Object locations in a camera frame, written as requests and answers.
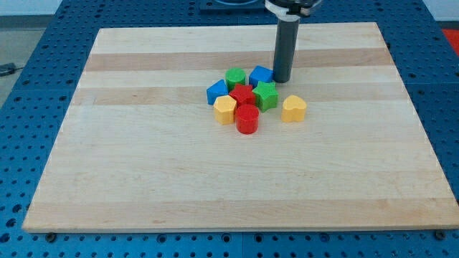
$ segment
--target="yellow block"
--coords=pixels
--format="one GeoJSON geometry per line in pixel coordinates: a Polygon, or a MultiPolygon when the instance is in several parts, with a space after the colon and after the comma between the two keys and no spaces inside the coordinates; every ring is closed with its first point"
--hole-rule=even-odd
{"type": "Polygon", "coordinates": [[[299,96],[290,95],[282,104],[280,119],[285,123],[303,121],[307,106],[306,102],[299,96]]]}
{"type": "Polygon", "coordinates": [[[235,122],[236,100],[229,95],[218,97],[214,103],[215,120],[222,125],[235,122]]]}

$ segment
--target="wooden cutting board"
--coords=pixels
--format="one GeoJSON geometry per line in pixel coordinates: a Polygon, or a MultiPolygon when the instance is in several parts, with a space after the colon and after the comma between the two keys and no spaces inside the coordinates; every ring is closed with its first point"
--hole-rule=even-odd
{"type": "Polygon", "coordinates": [[[374,23],[301,25],[279,108],[242,135],[206,88],[271,67],[274,26],[101,29],[24,222],[30,232],[459,227],[374,23]],[[282,123],[290,94],[308,102],[282,123]]]}

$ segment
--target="blue pegboard table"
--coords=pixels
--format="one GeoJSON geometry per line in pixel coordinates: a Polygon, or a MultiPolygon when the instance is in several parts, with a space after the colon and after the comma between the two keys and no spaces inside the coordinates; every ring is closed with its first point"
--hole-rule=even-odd
{"type": "MultiPolygon", "coordinates": [[[[22,221],[101,27],[274,24],[190,0],[64,0],[0,110],[0,257],[459,257],[459,230],[28,234],[22,221]]],[[[459,59],[421,0],[328,0],[304,22],[377,22],[459,197],[459,59]]]]}

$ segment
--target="blue block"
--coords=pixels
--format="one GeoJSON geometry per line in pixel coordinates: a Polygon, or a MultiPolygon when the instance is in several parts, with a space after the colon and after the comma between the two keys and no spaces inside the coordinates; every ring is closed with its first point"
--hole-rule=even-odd
{"type": "Polygon", "coordinates": [[[273,82],[273,71],[257,65],[249,76],[249,84],[255,89],[258,86],[258,82],[273,82]]]}
{"type": "Polygon", "coordinates": [[[207,88],[207,104],[213,105],[218,97],[225,95],[228,95],[228,87],[224,80],[220,80],[207,88]]]}

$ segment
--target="toy block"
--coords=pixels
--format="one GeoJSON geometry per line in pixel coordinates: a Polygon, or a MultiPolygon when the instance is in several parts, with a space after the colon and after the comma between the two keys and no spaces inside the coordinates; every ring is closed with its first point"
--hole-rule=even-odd
{"type": "Polygon", "coordinates": [[[229,93],[237,101],[237,106],[244,104],[255,105],[255,94],[252,92],[252,85],[241,85],[237,83],[235,89],[229,93]]]}
{"type": "Polygon", "coordinates": [[[250,73],[249,84],[253,85],[255,89],[258,86],[258,82],[273,82],[273,71],[257,65],[250,73]]]}
{"type": "Polygon", "coordinates": [[[217,97],[214,103],[214,117],[218,123],[229,125],[235,122],[236,100],[226,95],[217,97]]]}
{"type": "Polygon", "coordinates": [[[253,93],[256,97],[255,103],[261,112],[278,106],[279,93],[275,90],[275,82],[258,82],[258,87],[253,93]]]}
{"type": "Polygon", "coordinates": [[[215,99],[225,95],[228,95],[228,87],[224,80],[220,80],[207,88],[207,104],[213,105],[215,99]]]}
{"type": "Polygon", "coordinates": [[[228,86],[228,91],[234,90],[236,83],[245,85],[245,72],[238,67],[227,70],[224,78],[228,86]]]}
{"type": "Polygon", "coordinates": [[[280,119],[285,123],[303,121],[307,107],[308,105],[302,98],[290,95],[282,104],[282,115],[280,119]]]}
{"type": "Polygon", "coordinates": [[[254,105],[244,104],[236,109],[236,128],[244,134],[251,134],[258,129],[259,112],[254,105]]]}

